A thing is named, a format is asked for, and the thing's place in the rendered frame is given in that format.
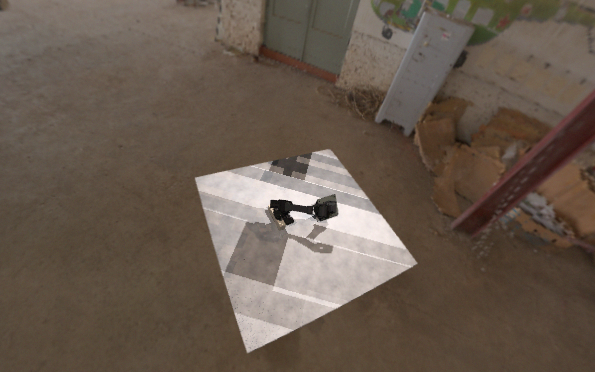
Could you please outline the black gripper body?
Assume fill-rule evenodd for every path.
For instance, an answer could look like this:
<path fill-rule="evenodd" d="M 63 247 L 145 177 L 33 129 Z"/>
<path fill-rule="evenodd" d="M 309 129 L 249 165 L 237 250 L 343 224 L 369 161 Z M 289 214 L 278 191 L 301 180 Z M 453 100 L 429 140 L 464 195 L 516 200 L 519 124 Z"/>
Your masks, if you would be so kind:
<path fill-rule="evenodd" d="M 291 217 L 289 215 L 289 213 L 290 212 L 284 213 L 284 218 L 285 218 L 284 222 L 285 222 L 286 225 L 290 225 L 290 224 L 294 223 L 294 219 L 293 219 L 293 217 Z"/>

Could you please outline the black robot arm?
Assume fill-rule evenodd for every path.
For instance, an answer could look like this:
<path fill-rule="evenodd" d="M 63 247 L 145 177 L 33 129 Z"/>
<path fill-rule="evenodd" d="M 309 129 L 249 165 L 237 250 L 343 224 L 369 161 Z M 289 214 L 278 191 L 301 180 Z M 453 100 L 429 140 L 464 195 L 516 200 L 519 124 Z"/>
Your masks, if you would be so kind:
<path fill-rule="evenodd" d="M 313 207 L 319 205 L 318 208 L 318 216 L 315 216 L 313 213 Z M 296 211 L 302 212 L 309 215 L 314 215 L 317 218 L 325 218 L 328 216 L 328 213 L 334 214 L 336 213 L 337 208 L 337 201 L 326 201 L 323 204 L 315 204 L 313 206 L 302 206 L 293 204 L 292 201 L 288 200 L 270 200 L 270 208 L 278 209 L 273 212 L 275 219 L 280 220 L 281 217 L 284 217 L 284 213 L 289 211 Z"/>

